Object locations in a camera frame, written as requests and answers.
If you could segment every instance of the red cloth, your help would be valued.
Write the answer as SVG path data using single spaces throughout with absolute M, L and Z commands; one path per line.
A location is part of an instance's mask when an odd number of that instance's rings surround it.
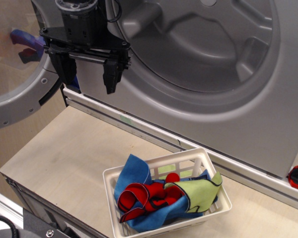
M 179 181 L 179 179 L 179 176 L 175 176 L 174 173 L 169 174 L 166 178 L 166 180 L 173 182 Z M 118 208 L 125 213 L 120 218 L 120 223 L 169 206 L 182 195 L 183 192 L 177 186 L 163 189 L 163 184 L 159 182 L 153 182 L 150 185 L 131 183 L 118 198 Z M 142 204 L 142 207 L 132 209 L 137 201 Z

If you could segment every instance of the blue cloth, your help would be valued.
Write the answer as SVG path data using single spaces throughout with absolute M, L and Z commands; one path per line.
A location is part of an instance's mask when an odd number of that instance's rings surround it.
M 205 170 L 197 178 L 182 178 L 181 180 L 192 179 L 209 179 L 209 173 Z M 119 195 L 125 190 L 125 188 L 133 183 L 139 182 L 143 184 L 152 184 L 150 168 L 148 164 L 138 158 L 137 156 L 130 155 L 123 170 L 121 171 L 114 191 L 115 200 L 117 202 Z M 186 196 L 182 196 L 177 202 L 170 206 L 161 208 L 155 212 L 149 213 L 145 216 L 139 216 L 135 219 L 127 221 L 127 224 L 136 230 L 137 232 L 145 232 L 160 228 L 164 223 L 168 223 L 175 218 L 196 218 L 203 215 L 203 213 L 186 213 L 188 209 L 188 199 Z
M 119 195 L 133 182 L 152 184 L 152 179 L 148 164 L 137 156 L 130 155 L 115 186 L 114 197 L 116 202 Z

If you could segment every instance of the black cable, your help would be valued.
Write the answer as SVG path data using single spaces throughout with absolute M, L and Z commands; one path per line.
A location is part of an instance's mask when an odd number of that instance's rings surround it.
M 105 18 L 105 20 L 106 20 L 107 22 L 111 22 L 111 23 L 118 21 L 118 20 L 120 19 L 121 15 L 122 15 L 122 12 L 123 12 L 119 0 L 114 0 L 114 1 L 117 3 L 117 6 L 118 6 L 118 13 L 117 13 L 117 15 L 116 15 L 113 19 L 108 19 L 108 18 L 106 17 L 106 15 L 104 14 L 104 12 L 103 12 L 102 9 L 101 9 L 101 11 L 100 11 L 101 14 L 103 15 L 103 17 Z
M 16 229 L 15 225 L 8 218 L 0 216 L 0 221 L 7 223 L 7 225 L 11 228 L 12 238 L 19 238 L 19 232 Z

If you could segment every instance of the laundry basket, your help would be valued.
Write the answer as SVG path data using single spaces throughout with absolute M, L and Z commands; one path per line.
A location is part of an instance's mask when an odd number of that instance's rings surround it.
M 164 179 L 170 172 L 179 174 L 181 178 L 197 177 L 205 169 L 208 170 L 211 177 L 213 177 L 216 173 L 207 152 L 202 148 L 158 157 L 147 160 L 146 163 L 149 165 L 151 177 L 153 179 Z M 212 204 L 208 211 L 204 212 L 203 216 L 193 219 L 178 220 L 170 225 L 163 226 L 156 230 L 138 233 L 134 229 L 130 228 L 126 223 L 119 223 L 121 213 L 114 198 L 114 190 L 123 167 L 124 166 L 107 169 L 103 173 L 115 238 L 142 238 L 156 236 L 161 233 L 171 232 L 203 223 L 210 218 L 214 218 L 228 212 L 232 208 L 232 204 L 222 185 L 218 192 L 217 201 Z

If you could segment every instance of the washing machine drum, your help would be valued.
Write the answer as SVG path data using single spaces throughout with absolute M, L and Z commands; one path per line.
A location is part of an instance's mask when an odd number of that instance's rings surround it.
M 109 17 L 118 12 L 112 6 Z M 121 6 L 121 19 L 109 28 L 131 43 L 132 66 L 116 93 L 106 95 L 95 80 L 102 69 L 77 62 L 82 93 L 285 176 L 298 152 L 298 1 L 129 0 Z

